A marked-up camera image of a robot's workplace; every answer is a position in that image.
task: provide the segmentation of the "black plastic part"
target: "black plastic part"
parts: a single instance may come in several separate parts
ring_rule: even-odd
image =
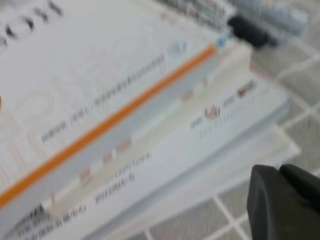
[[[266,31],[240,15],[229,19],[227,24],[232,28],[235,37],[248,42],[256,49],[263,48],[266,45],[277,45],[277,41]]]
[[[247,210],[252,240],[319,240],[320,179],[294,166],[252,168]]]

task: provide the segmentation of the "tiled floor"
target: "tiled floor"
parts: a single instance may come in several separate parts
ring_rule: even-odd
[[[256,52],[253,59],[294,100],[291,114],[279,123],[302,149],[292,162],[320,177],[320,0],[286,1],[310,14],[309,31],[278,50]],[[249,240],[247,194],[248,183],[241,183],[130,240]]]

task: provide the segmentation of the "red logo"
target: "red logo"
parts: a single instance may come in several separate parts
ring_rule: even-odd
[[[217,117],[220,116],[220,108],[219,107],[216,107],[216,106],[210,106],[210,107],[207,107],[204,111],[204,114],[205,116],[208,118],[208,119],[215,119]]]

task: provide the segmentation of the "logo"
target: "logo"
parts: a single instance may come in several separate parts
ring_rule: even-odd
[[[176,41],[172,43],[168,48],[168,53],[171,56],[179,56],[186,52],[187,43],[185,41]]]
[[[220,108],[217,106],[210,106],[207,107],[204,111],[204,115],[208,118],[208,119],[216,119],[217,117],[220,116]]]

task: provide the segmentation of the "white book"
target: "white book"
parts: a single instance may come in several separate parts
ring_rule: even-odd
[[[44,240],[87,237],[207,157],[223,154],[269,126],[288,112],[289,105],[288,96],[273,84],[253,74],[242,77],[39,234]]]
[[[221,33],[149,0],[0,18],[0,236],[218,68]]]
[[[132,161],[134,156],[138,157],[143,151],[159,142],[186,121],[188,116],[198,111],[199,107],[228,88],[233,81],[238,81],[241,76],[248,74],[251,49],[247,45],[234,42],[222,49],[218,56],[217,70],[133,134],[130,145],[121,151],[114,149],[109,152],[85,171],[85,174],[79,175],[51,198],[43,201],[43,208],[53,217],[62,217],[87,195],[108,182],[114,173]]]
[[[128,239],[248,181],[254,165],[278,167],[300,152],[282,129],[267,128],[143,200],[88,239]]]

